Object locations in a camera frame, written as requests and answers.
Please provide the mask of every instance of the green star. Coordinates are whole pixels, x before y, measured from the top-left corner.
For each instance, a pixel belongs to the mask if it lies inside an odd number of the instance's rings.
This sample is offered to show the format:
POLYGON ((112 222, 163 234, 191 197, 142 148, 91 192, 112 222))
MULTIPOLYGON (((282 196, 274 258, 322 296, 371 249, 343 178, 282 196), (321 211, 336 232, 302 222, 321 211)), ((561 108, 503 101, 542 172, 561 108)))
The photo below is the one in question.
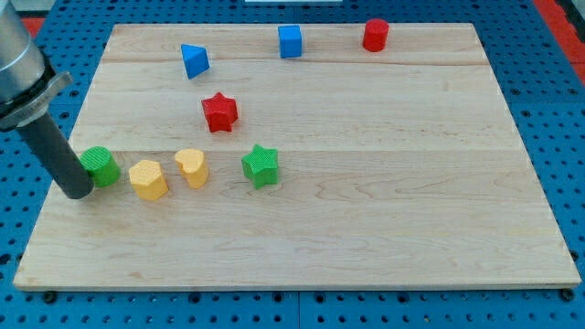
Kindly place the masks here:
POLYGON ((278 151, 254 145, 251 153, 241 158, 244 175, 258 189, 267 184, 278 184, 278 151))

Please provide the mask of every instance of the red star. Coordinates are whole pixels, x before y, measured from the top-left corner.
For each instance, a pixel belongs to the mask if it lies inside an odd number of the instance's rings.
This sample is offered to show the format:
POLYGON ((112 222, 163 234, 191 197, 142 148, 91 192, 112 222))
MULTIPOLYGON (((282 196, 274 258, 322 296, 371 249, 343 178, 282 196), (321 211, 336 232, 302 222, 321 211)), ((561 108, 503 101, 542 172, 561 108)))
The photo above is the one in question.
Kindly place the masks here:
POLYGON ((210 99, 202 100, 203 113, 209 130, 231 132, 231 124, 238 119, 236 100, 225 97, 218 92, 210 99))

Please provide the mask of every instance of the yellow hexagon block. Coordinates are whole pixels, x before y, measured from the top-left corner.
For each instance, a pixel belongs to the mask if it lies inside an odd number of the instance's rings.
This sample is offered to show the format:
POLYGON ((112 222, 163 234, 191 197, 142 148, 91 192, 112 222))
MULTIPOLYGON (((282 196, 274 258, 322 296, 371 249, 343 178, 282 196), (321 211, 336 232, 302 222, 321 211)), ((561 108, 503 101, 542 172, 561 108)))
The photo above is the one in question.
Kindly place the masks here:
POLYGON ((161 164, 142 160, 129 170, 130 183, 141 199, 155 201, 168 192, 161 164))
POLYGON ((189 187, 200 188, 207 181, 209 169, 203 152, 193 149, 181 150, 175 154, 175 162, 189 187))

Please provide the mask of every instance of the green block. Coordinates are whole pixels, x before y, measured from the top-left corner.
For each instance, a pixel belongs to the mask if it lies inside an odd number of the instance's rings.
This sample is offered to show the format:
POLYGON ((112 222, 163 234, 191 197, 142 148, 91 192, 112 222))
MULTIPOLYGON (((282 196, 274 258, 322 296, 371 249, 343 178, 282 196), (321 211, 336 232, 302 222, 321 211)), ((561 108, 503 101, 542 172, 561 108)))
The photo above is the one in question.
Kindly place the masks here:
POLYGON ((103 146, 93 146, 81 155, 81 164, 97 187, 110 186, 120 178, 120 167, 103 146))
POLYGON ((241 158, 244 175, 258 189, 267 184, 278 184, 278 151, 254 145, 251 153, 241 158))

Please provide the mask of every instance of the blue cube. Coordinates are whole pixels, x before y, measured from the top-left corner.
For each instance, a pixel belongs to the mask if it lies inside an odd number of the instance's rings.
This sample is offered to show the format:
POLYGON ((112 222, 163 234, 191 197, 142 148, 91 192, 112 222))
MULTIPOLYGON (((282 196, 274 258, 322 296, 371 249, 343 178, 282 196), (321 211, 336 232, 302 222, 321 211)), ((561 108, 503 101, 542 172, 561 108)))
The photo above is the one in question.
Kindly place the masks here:
POLYGON ((183 62, 185 62, 186 76, 193 79, 200 73, 209 69, 207 51, 203 47, 181 45, 183 62))
POLYGON ((281 58, 297 58, 303 54, 303 35, 299 26, 278 27, 281 58))

